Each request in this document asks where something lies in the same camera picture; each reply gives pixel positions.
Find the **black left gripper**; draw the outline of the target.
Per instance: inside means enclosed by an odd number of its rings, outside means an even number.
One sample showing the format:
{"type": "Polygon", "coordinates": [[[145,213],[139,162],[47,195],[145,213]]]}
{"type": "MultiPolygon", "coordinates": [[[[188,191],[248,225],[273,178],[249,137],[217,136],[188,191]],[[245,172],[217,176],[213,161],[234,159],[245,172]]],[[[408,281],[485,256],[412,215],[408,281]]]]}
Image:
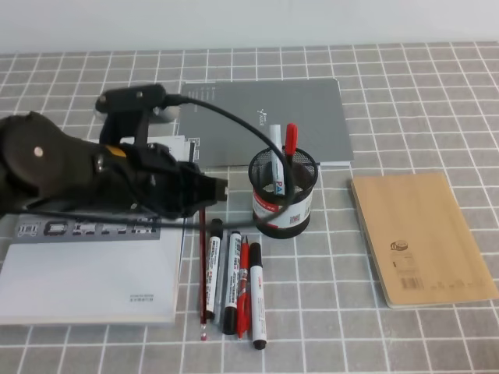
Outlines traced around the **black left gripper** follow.
{"type": "Polygon", "coordinates": [[[165,219],[191,217],[207,203],[228,198],[228,180],[205,175],[161,143],[102,146],[103,171],[93,191],[93,209],[104,214],[151,213],[165,219]]]}

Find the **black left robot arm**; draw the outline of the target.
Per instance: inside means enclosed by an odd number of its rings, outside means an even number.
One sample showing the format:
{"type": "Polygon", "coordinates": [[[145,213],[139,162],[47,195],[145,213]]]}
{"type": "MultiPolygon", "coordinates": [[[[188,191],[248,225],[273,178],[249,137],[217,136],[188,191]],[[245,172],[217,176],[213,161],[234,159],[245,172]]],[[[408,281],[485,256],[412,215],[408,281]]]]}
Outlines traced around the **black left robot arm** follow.
{"type": "Polygon", "coordinates": [[[132,206],[177,220],[224,202],[228,183],[147,140],[147,127],[104,126],[93,143],[37,113],[1,120],[1,211],[125,215],[132,206]]]}

